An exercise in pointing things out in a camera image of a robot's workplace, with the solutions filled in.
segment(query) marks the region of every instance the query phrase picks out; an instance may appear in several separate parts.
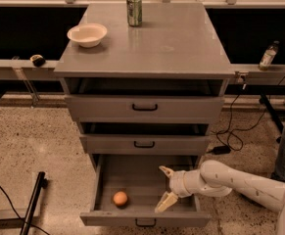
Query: cabinet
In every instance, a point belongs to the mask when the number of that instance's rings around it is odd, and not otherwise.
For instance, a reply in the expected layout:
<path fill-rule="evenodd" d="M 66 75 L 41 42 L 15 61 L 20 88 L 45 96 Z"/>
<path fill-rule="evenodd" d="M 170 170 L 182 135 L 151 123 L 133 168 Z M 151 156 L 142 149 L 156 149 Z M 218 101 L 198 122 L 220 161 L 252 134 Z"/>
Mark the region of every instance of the cabinet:
<path fill-rule="evenodd" d="M 159 166 L 196 166 L 233 75 L 203 5 L 144 3 L 142 26 L 130 27 L 125 3 L 94 3 L 86 23 L 107 36 L 91 49 L 70 42 L 55 68 L 97 173 L 84 224 L 205 226 L 211 217 L 197 197 L 154 213 L 168 190 Z M 112 203 L 119 190 L 124 209 Z"/>

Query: closed drawer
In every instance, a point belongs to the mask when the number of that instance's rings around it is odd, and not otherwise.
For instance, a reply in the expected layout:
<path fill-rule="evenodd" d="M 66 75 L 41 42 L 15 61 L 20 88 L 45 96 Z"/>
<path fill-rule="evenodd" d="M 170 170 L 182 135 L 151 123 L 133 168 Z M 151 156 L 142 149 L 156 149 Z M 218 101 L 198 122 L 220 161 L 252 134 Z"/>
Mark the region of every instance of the closed drawer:
<path fill-rule="evenodd" d="M 197 122 L 218 120 L 219 97 L 69 96 L 71 117 L 76 121 Z"/>
<path fill-rule="evenodd" d="M 159 170 L 166 165 L 174 170 L 193 168 L 187 156 L 101 155 L 99 158 L 90 212 L 80 215 L 85 225 L 93 226 L 205 226 L 211 216 L 199 210 L 195 197 L 179 199 L 167 211 L 155 213 L 155 207 L 168 182 Z M 117 208 L 112 201 L 124 191 L 128 203 Z"/>
<path fill-rule="evenodd" d="M 203 156 L 208 136 L 82 135 L 83 149 L 89 154 L 192 155 Z"/>

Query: black drawer handle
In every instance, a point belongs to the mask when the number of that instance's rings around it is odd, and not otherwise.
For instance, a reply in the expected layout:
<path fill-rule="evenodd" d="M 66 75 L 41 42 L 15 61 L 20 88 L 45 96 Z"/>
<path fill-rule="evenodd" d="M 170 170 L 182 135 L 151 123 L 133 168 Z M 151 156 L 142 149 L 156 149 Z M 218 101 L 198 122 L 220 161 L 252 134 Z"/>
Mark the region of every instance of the black drawer handle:
<path fill-rule="evenodd" d="M 156 219 L 154 218 L 154 223 L 153 224 L 139 224 L 138 223 L 138 218 L 135 218 L 135 225 L 138 227 L 155 227 L 156 226 Z"/>
<path fill-rule="evenodd" d="M 153 148 L 154 146 L 155 146 L 154 141 L 150 142 L 150 144 L 142 144 L 142 143 L 139 143 L 137 141 L 134 141 L 134 147 L 135 148 Z"/>
<path fill-rule="evenodd" d="M 138 108 L 138 107 L 136 107 L 135 104 L 132 104 L 132 110 L 138 111 L 138 112 L 153 112 L 153 111 L 157 110 L 158 108 L 159 108 L 158 104 L 155 104 L 153 108 Z"/>

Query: green can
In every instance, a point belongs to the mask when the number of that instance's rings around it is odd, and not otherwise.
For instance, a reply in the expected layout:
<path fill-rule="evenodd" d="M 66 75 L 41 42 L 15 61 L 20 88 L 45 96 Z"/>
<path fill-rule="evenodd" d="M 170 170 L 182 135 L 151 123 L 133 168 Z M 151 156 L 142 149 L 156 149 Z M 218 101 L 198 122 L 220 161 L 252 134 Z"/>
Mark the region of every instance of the green can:
<path fill-rule="evenodd" d="M 127 20 L 130 26 L 142 24 L 142 0 L 126 0 Z"/>

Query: white bowl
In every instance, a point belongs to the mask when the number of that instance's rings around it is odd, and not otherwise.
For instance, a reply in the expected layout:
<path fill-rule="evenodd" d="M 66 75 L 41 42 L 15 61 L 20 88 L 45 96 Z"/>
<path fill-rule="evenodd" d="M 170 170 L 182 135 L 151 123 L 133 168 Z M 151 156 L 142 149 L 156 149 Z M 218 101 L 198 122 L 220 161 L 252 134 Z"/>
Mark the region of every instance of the white bowl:
<path fill-rule="evenodd" d="M 107 29 L 97 23 L 80 24 L 70 29 L 67 37 L 80 46 L 90 48 L 98 45 L 107 34 Z"/>

